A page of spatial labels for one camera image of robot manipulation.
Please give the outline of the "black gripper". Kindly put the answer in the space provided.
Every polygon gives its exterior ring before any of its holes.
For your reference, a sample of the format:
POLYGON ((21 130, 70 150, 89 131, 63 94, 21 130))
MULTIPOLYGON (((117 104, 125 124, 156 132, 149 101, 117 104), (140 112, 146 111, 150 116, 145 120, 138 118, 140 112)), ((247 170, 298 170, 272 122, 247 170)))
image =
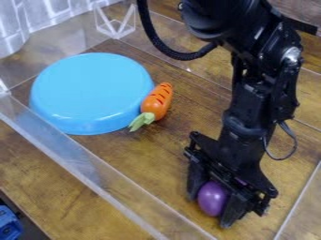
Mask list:
POLYGON ((188 176, 189 199, 195 201, 201 187, 217 182, 228 192, 220 226, 228 229, 249 212, 264 215, 277 189, 261 171, 265 154, 264 141, 275 127, 247 126, 231 113, 224 114, 224 128, 219 139, 195 131, 185 156, 191 161, 188 176))

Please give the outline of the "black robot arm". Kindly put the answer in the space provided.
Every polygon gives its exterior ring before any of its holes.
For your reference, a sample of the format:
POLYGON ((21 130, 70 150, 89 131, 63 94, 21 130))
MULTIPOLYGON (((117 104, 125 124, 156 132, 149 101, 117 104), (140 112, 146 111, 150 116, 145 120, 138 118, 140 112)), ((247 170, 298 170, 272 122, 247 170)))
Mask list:
POLYGON ((184 0, 192 33, 231 50, 232 102, 216 140, 191 134, 188 192, 229 228, 249 212, 264 215, 279 191, 260 168, 277 128, 300 106, 296 84, 302 38, 268 0, 184 0))

